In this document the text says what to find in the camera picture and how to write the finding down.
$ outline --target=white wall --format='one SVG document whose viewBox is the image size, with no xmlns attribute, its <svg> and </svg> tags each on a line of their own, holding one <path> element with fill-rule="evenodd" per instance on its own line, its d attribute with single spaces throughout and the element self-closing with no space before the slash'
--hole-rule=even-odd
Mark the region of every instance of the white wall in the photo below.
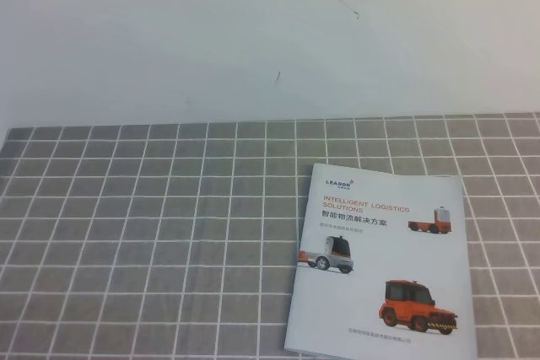
<svg viewBox="0 0 540 360">
<path fill-rule="evenodd" d="M 537 0 L 0 2 L 7 126 L 540 110 Z"/>
</svg>

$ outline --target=gray tile floor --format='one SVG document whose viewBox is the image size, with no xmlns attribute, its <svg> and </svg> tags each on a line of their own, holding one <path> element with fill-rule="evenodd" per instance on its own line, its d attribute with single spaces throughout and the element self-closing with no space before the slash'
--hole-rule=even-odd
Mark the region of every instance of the gray tile floor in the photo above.
<svg viewBox="0 0 540 360">
<path fill-rule="evenodd" d="M 311 166 L 462 175 L 480 357 L 540 357 L 529 114 L 13 129 L 0 360 L 283 350 Z"/>
</svg>

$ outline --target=vehicle illustration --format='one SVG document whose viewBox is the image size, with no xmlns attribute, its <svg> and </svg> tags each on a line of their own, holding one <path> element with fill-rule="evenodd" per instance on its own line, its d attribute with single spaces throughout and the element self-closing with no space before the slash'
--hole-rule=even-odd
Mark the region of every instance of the vehicle illustration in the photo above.
<svg viewBox="0 0 540 360">
<path fill-rule="evenodd" d="M 452 231 L 450 224 L 450 211 L 444 207 L 439 207 L 434 210 L 435 221 L 433 223 L 419 223 L 416 221 L 409 221 L 408 227 L 412 231 L 418 231 L 419 229 L 424 232 L 430 231 L 432 234 L 448 234 Z"/>
<path fill-rule="evenodd" d="M 385 303 L 379 309 L 379 318 L 387 326 L 406 325 L 418 332 L 435 329 L 450 335 L 457 329 L 456 314 L 436 308 L 426 286 L 406 280 L 386 282 Z"/>
<path fill-rule="evenodd" d="M 313 253 L 301 250 L 298 262 L 307 263 L 310 267 L 328 270 L 336 267 L 341 273 L 348 274 L 353 270 L 351 251 L 348 241 L 340 236 L 328 236 L 324 246 L 324 253 Z"/>
</svg>

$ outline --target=vehicle windshield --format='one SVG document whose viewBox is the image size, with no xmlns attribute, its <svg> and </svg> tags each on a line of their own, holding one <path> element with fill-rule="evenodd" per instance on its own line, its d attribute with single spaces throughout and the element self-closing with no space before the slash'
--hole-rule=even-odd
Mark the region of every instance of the vehicle windshield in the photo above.
<svg viewBox="0 0 540 360">
<path fill-rule="evenodd" d="M 343 238 L 334 238 L 334 243 L 332 246 L 332 253 L 344 256 L 351 256 L 351 251 L 348 248 L 348 241 Z"/>
<path fill-rule="evenodd" d="M 432 304 L 433 300 L 431 299 L 431 294 L 429 290 L 424 287 L 413 287 L 410 289 L 411 301 L 422 304 Z"/>
</svg>

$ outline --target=logo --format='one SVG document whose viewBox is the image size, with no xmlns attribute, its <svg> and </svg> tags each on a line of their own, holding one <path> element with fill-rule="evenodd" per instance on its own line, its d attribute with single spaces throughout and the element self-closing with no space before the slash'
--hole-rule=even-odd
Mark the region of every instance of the logo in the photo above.
<svg viewBox="0 0 540 360">
<path fill-rule="evenodd" d="M 344 190 L 351 190 L 351 185 L 354 184 L 354 180 L 349 181 L 335 181 L 335 180 L 327 180 L 327 185 L 333 185 L 336 186 L 338 189 L 344 189 Z"/>
</svg>

